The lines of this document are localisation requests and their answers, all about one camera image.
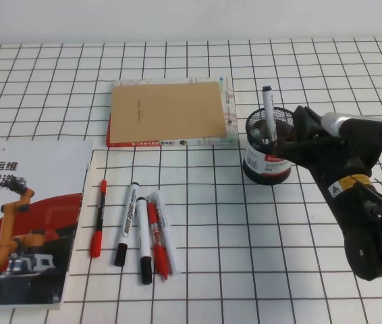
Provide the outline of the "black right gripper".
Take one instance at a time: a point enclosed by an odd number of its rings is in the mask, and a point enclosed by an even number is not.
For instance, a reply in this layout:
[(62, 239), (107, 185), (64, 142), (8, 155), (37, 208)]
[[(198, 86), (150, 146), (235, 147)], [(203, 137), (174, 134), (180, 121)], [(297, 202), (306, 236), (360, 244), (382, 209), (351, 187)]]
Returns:
[(302, 159), (299, 165), (322, 178), (372, 174), (382, 153), (381, 121), (349, 119), (340, 128), (340, 137), (334, 137), (322, 128), (321, 116), (309, 107), (298, 106), (292, 119), (293, 126), (275, 146), (279, 157)]

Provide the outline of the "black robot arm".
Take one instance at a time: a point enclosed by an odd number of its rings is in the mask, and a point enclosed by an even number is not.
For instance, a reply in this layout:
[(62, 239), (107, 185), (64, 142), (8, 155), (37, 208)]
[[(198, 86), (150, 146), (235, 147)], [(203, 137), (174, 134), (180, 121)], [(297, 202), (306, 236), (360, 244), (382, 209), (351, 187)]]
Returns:
[(353, 273), (382, 277), (382, 194), (371, 182), (382, 153), (382, 119), (299, 106), (293, 130), (275, 154), (309, 170), (344, 237)]

